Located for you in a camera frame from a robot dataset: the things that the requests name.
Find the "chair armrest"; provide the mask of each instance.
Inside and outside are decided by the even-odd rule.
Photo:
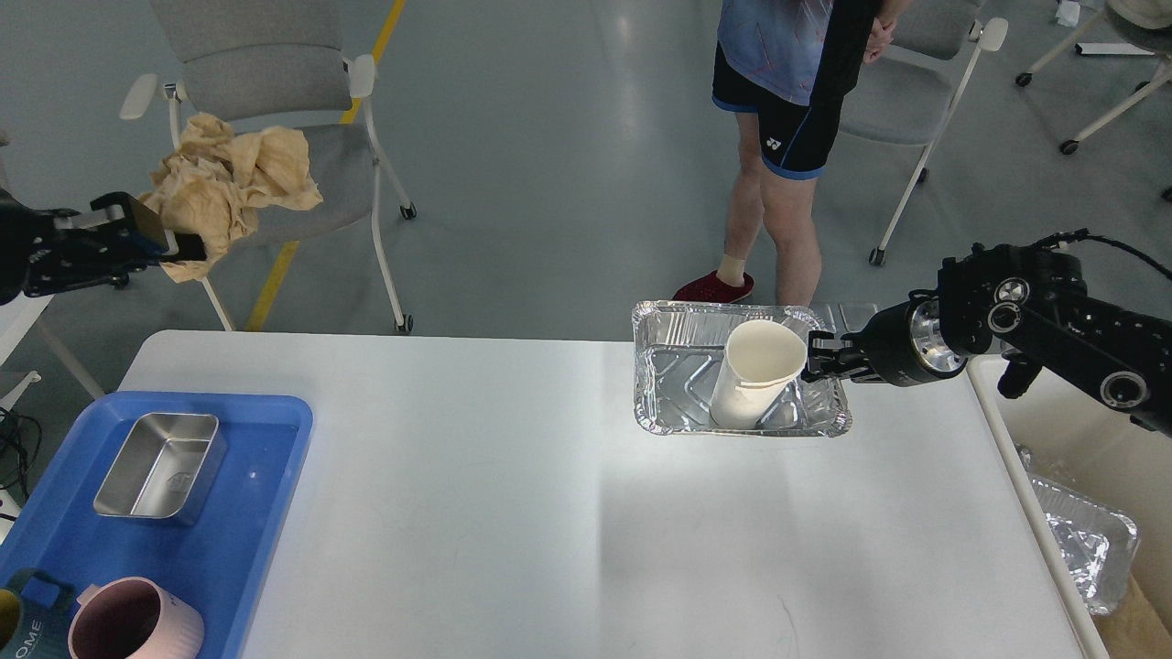
[[[350,97],[366,98],[374,93],[374,81],[379,79],[379,68],[374,63],[374,56],[360,55],[347,67],[350,76]]]
[[[981,30],[976,40],[976,47],[986,53],[995,53],[1006,42],[1006,34],[1009,32],[1009,21],[1006,19],[989,19],[984,29]]]
[[[152,73],[139,75],[138,80],[130,86],[130,91],[127,93],[127,98],[122,102],[122,109],[118,110],[118,118],[134,121],[142,117],[146,114],[146,108],[150,107],[150,102],[155,100],[158,93],[158,75]]]

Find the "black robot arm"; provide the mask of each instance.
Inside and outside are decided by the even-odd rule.
[[[79,213],[29,209],[0,189],[0,305],[21,292],[125,284],[150,265],[204,258],[198,236],[163,229],[158,215],[125,192],[103,195]]]
[[[1097,238],[1083,230],[1023,247],[975,245],[969,257],[943,261],[934,291],[913,292],[861,331],[839,339],[811,333],[803,378],[933,382],[960,374],[1000,338],[1014,348],[997,385],[1007,398],[1023,394],[1045,367],[1172,436],[1172,324],[1088,297],[1078,260],[1054,251]]]

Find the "hand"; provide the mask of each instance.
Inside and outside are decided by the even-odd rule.
[[[894,35],[895,21],[891,21],[885,26],[879,22],[879,19],[875,19],[871,25],[871,36],[867,38],[867,48],[863,52],[863,63],[870,64],[878,60],[887,46],[891,45]]]

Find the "metal box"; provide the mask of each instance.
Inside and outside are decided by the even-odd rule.
[[[211,414],[145,414],[105,474],[94,511],[195,524],[226,450],[219,420]]]

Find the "person's leg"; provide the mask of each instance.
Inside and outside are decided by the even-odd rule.
[[[772,174],[765,169],[761,159],[761,130],[757,115],[736,114],[737,130],[741,134],[737,155],[741,169],[732,183],[729,197],[728,217],[724,230],[724,258],[716,271],[716,278],[729,286],[744,284],[744,264],[757,240],[764,218],[762,202],[762,182]]]
[[[777,304],[810,306],[822,277],[822,251],[813,226],[817,178],[761,177],[765,231],[777,247]]]
[[[765,231],[777,249],[777,304],[810,306],[822,277],[813,192],[838,135],[841,101],[761,109],[761,179]]]

